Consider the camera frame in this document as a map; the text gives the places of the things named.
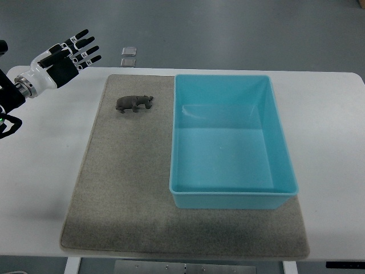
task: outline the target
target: beige felt mat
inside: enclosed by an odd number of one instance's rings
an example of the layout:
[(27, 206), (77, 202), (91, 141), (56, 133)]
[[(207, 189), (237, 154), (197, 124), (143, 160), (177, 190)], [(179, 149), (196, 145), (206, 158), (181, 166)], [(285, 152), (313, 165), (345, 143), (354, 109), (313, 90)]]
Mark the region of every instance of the beige felt mat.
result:
[[(171, 76), (111, 75), (60, 245), (66, 251), (155, 259), (297, 260), (309, 254), (297, 197), (276, 210), (179, 209), (169, 192)], [(126, 95), (153, 96), (138, 113)]]

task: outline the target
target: concrete floor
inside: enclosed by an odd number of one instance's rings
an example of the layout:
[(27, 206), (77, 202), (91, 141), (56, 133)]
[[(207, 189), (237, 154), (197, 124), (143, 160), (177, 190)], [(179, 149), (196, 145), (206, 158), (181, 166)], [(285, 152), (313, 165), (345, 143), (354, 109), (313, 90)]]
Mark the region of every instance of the concrete floor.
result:
[[(135, 46), (136, 67), (345, 71), (365, 80), (365, 10), (357, 0), (2, 0), (0, 26), (9, 46), (4, 72), (89, 29), (100, 67), (120, 66), (122, 48)], [(84, 259), (79, 273), (113, 273), (114, 262)], [(0, 257), (0, 273), (63, 273), (65, 265), (66, 258)], [(283, 273), (279, 263), (271, 267)], [(298, 271), (365, 273), (325, 262), (300, 262)]]

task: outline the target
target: white robotic hand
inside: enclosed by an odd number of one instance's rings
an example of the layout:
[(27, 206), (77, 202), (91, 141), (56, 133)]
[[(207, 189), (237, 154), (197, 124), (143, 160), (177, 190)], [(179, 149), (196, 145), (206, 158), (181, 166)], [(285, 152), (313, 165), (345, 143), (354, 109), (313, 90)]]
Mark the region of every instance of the white robotic hand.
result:
[(88, 33), (83, 30), (61, 44), (56, 44), (38, 55), (30, 64), (30, 70), (15, 78), (15, 86), (25, 98), (34, 98), (46, 89), (62, 87), (76, 77), (80, 70), (101, 59), (95, 56), (86, 58), (96, 52), (99, 47), (79, 53), (79, 51), (94, 41), (94, 37), (80, 39)]
[[(62, 87), (76, 77), (80, 70), (101, 59), (100, 55), (88, 58), (99, 49), (98, 46), (79, 53), (83, 47), (95, 40), (94, 37), (81, 39), (86, 34), (88, 30), (83, 30), (37, 56), (31, 62), (29, 71), (15, 78), (15, 84), (0, 70), (0, 139), (15, 133), (22, 125), (22, 121), (10, 116), (9, 112), (24, 104), (26, 98), (37, 97), (49, 88)], [(0, 57), (7, 50), (6, 42), (0, 40)], [(5, 121), (13, 124), (6, 132)]]

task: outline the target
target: hippo figurine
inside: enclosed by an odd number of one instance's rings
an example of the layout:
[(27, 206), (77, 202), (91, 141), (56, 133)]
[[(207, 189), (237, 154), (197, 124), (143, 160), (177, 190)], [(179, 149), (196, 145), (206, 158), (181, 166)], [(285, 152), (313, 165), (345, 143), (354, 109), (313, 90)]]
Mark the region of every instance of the hippo figurine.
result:
[(119, 98), (116, 101), (115, 109), (119, 110), (121, 113), (124, 113), (125, 109), (131, 108), (133, 112), (138, 112), (138, 105), (144, 104), (147, 109), (150, 109), (152, 107), (151, 101), (153, 97), (152, 96), (124, 96)]

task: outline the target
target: plastic container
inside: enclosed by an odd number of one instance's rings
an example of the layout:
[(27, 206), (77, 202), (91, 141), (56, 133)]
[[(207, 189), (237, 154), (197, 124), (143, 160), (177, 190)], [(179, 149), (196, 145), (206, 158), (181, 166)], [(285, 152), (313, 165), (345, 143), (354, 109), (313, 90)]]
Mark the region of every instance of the plastic container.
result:
[(298, 193), (270, 78), (177, 75), (170, 191), (179, 208), (275, 209)]

